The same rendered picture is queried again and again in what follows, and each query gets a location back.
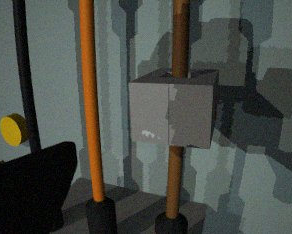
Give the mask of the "yellow disc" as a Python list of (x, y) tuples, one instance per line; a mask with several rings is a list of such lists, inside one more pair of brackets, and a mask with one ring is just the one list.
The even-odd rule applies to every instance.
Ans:
[(25, 117), (21, 117), (19, 114), (14, 113), (9, 117), (3, 117), (0, 122), (0, 130), (7, 144), (11, 146), (17, 146), (23, 141), (29, 140)]

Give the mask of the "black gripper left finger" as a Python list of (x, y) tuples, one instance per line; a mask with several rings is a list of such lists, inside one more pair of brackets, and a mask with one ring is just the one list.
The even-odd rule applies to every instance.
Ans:
[(77, 166), (71, 141), (0, 164), (0, 234), (49, 234)]

